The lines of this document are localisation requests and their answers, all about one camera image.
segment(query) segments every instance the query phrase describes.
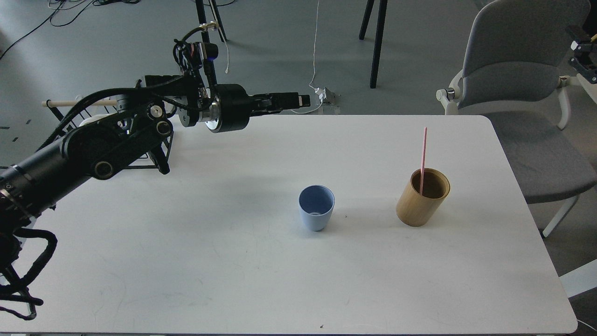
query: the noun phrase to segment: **light blue cup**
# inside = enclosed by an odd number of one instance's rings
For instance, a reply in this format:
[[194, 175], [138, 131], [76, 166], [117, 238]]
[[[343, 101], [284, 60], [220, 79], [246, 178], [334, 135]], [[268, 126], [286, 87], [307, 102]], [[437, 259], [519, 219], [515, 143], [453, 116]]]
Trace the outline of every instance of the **light blue cup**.
[[304, 226], [311, 231], [323, 230], [330, 220], [334, 203], [334, 194], [323, 185], [303, 189], [298, 197], [298, 207]]

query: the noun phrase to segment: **power cable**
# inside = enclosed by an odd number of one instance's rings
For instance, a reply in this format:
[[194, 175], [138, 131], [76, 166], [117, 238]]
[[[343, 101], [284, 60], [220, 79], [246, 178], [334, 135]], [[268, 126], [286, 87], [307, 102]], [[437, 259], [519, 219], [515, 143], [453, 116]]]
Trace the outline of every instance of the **power cable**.
[[54, 9], [54, 11], [52, 12], [52, 14], [50, 14], [50, 16], [48, 16], [42, 23], [40, 23], [37, 27], [33, 28], [32, 31], [28, 32], [27, 34], [25, 34], [23, 37], [21, 37], [20, 39], [14, 41], [14, 43], [12, 43], [8, 48], [6, 48], [6, 50], [4, 50], [4, 52], [2, 53], [2, 55], [0, 55], [0, 60], [4, 57], [4, 55], [6, 55], [6, 53], [8, 52], [8, 50], [10, 50], [12, 47], [14, 47], [17, 43], [19, 43], [22, 39], [24, 39], [25, 37], [29, 36], [32, 32], [38, 30], [39, 27], [43, 26], [44, 23], [46, 23], [47, 21], [51, 20], [52, 17], [58, 13], [60, 6], [56, 9]]

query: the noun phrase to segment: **straw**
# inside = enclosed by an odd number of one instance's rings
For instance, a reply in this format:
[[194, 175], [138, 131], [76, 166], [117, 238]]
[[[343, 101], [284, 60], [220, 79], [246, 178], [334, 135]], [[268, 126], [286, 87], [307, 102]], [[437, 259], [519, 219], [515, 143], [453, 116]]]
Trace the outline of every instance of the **straw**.
[[423, 195], [423, 177], [425, 176], [425, 148], [427, 147], [427, 127], [423, 129], [423, 155], [421, 158], [421, 184], [418, 193]]

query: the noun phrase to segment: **black stand leg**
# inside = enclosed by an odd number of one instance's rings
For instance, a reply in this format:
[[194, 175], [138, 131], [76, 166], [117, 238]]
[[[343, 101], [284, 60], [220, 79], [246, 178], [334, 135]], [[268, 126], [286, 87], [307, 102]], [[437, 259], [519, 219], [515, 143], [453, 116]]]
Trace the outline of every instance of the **black stand leg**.
[[386, 23], [387, 0], [381, 0], [379, 3], [379, 15], [377, 17], [377, 32], [375, 35], [375, 48], [373, 49], [373, 64], [371, 65], [371, 80], [369, 87], [377, 86], [377, 73], [379, 71], [379, 57], [381, 55], [381, 42], [383, 40], [383, 27]]
[[226, 33], [224, 31], [224, 25], [222, 24], [222, 19], [220, 18], [220, 10], [218, 10], [216, 0], [210, 0], [210, 7], [211, 12], [214, 14], [214, 18], [216, 19], [216, 22], [219, 26], [218, 33], [220, 34], [220, 40], [222, 42], [228, 41], [228, 39], [226, 38]]
[[[197, 7], [197, 16], [199, 17], [199, 23], [207, 23], [205, 18], [205, 9], [203, 8], [203, 1], [195, 1], [195, 7]], [[209, 43], [210, 34], [208, 32], [201, 32], [201, 39], [203, 42]]]
[[363, 40], [365, 38], [365, 33], [367, 32], [369, 18], [371, 17], [371, 10], [373, 9], [373, 1], [375, 0], [367, 0], [367, 7], [365, 7], [365, 15], [363, 16], [363, 22], [361, 23], [361, 31], [359, 33], [360, 40]]
[[[197, 8], [197, 16], [199, 17], [199, 24], [207, 23], [207, 19], [205, 18], [205, 9], [203, 8], [203, 1], [196, 0], [195, 7]], [[203, 40], [203, 42], [209, 43], [210, 42], [210, 33], [209, 32], [201, 32], [201, 39]], [[210, 72], [211, 77], [213, 79], [213, 81], [211, 83], [209, 83], [210, 86], [217, 84], [216, 72], [215, 72], [214, 68], [215, 67], [214, 67], [213, 61], [207, 61], [204, 63], [204, 71], [206, 73]]]

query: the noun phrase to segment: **bamboo cup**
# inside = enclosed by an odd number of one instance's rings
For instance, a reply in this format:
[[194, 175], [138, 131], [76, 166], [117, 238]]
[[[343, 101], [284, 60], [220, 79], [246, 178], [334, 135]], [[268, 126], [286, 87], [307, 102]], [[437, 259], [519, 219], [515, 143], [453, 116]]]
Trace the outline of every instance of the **bamboo cup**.
[[450, 193], [450, 182], [444, 174], [431, 168], [425, 168], [424, 171], [423, 194], [419, 194], [421, 171], [417, 169], [396, 204], [398, 218], [412, 227], [427, 223]]

